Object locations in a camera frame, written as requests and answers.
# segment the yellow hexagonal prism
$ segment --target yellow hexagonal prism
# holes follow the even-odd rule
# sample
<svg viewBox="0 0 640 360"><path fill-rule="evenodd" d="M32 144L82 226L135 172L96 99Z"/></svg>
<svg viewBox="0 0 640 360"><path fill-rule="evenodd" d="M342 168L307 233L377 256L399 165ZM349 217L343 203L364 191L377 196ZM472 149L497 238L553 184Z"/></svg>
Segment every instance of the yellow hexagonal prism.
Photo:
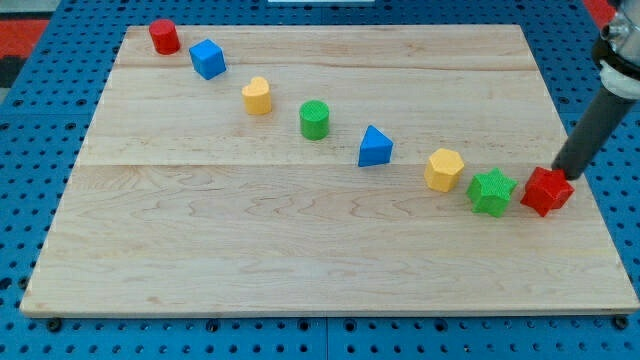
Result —
<svg viewBox="0 0 640 360"><path fill-rule="evenodd" d="M449 192L453 189L464 169L464 161L457 151L438 149L427 161L424 180L430 189Z"/></svg>

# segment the green block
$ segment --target green block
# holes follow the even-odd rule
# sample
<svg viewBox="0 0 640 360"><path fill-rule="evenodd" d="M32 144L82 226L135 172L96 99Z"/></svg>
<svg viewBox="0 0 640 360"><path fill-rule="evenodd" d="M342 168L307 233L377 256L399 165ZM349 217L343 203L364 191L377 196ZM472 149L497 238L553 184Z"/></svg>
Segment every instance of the green block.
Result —
<svg viewBox="0 0 640 360"><path fill-rule="evenodd" d="M500 217L511 201L511 193L518 185L498 168L484 174L476 174L467 188L467 196L473 202L471 211Z"/></svg>
<svg viewBox="0 0 640 360"><path fill-rule="evenodd" d="M300 107L300 131L309 140L329 134L329 107L320 100L310 100Z"/></svg>

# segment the green cylinder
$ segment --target green cylinder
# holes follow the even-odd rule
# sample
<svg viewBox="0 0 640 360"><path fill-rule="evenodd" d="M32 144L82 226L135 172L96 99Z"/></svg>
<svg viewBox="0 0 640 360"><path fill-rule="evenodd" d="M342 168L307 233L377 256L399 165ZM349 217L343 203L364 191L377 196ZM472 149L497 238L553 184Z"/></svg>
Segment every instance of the green cylinder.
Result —
<svg viewBox="0 0 640 360"><path fill-rule="evenodd" d="M310 100L300 107L300 132L309 140L329 134L329 107L320 100Z"/></svg>

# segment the wood grain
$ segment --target wood grain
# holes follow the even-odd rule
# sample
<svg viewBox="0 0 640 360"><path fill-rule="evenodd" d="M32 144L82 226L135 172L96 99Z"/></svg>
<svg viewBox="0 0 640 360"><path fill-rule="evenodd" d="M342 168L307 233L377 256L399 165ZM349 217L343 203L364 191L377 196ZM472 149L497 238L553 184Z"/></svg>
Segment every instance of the wood grain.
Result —
<svg viewBox="0 0 640 360"><path fill-rule="evenodd" d="M632 312L638 299L584 180L561 211L521 206L565 138L516 26L179 27L127 32L21 308L33 317L484 316ZM228 72L188 47L205 37ZM274 111L244 112L261 75ZM319 98L330 135L299 134ZM375 124L392 163L358 168ZM451 193L422 173L439 147ZM473 214L473 174L520 185Z"/></svg>

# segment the blue cube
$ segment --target blue cube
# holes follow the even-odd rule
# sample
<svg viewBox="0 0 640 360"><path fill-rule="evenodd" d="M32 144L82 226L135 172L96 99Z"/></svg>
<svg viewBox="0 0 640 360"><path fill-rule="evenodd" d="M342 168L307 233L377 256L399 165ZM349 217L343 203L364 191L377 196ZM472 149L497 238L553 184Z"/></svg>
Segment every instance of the blue cube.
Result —
<svg viewBox="0 0 640 360"><path fill-rule="evenodd" d="M222 49L213 41L206 39L189 49L193 68L206 80L227 70L224 65Z"/></svg>
<svg viewBox="0 0 640 360"><path fill-rule="evenodd" d="M369 125L364 139L360 144L360 158L358 166L371 166L386 164L391 160L391 150L393 149L393 141L376 129L373 125Z"/></svg>

